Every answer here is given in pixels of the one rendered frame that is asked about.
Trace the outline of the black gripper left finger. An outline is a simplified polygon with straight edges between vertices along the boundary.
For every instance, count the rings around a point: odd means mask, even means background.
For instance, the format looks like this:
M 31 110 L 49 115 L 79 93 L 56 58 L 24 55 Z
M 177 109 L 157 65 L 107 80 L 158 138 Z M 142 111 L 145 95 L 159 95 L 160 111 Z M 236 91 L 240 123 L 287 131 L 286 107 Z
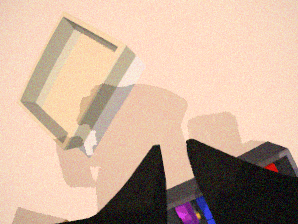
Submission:
M 168 224 L 161 145 L 153 145 L 120 192 L 92 217 L 59 224 Z

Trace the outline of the blue fuse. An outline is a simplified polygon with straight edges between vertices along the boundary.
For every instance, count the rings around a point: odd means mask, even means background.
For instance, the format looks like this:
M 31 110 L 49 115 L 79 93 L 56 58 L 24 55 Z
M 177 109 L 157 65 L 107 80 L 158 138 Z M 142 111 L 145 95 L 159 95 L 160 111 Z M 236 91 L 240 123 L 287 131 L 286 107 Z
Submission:
M 202 210 L 202 213 L 205 214 L 206 221 L 208 221 L 208 224 L 216 224 L 214 222 L 214 218 L 212 217 L 212 214 L 210 214 L 209 206 L 206 205 L 206 200 L 204 196 L 196 198 L 197 204 L 200 205 L 200 208 Z

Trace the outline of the beige open-top tray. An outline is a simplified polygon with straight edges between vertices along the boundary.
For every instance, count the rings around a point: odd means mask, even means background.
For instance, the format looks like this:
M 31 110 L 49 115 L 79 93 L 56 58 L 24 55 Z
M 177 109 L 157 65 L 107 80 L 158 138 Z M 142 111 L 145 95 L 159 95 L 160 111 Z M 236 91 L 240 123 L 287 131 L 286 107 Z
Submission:
M 63 11 L 16 103 L 64 151 L 81 147 L 136 53 Z

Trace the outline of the grey fuse block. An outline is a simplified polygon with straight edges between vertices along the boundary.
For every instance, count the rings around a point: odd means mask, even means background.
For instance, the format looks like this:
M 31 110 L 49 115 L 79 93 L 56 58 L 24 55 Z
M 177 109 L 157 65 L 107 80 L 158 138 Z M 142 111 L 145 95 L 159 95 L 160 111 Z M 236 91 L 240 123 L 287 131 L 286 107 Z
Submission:
M 285 176 L 298 177 L 298 167 L 289 149 L 265 141 L 253 149 L 237 156 L 238 159 L 282 173 Z M 202 197 L 196 177 L 166 189 L 166 213 L 168 224 L 208 224 L 196 198 Z

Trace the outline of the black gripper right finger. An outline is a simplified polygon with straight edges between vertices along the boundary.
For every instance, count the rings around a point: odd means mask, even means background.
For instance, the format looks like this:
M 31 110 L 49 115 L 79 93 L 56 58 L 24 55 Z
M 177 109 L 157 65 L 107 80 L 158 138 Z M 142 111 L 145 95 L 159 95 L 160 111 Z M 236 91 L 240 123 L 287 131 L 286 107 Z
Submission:
M 298 177 L 186 140 L 198 189 L 216 224 L 298 224 Z

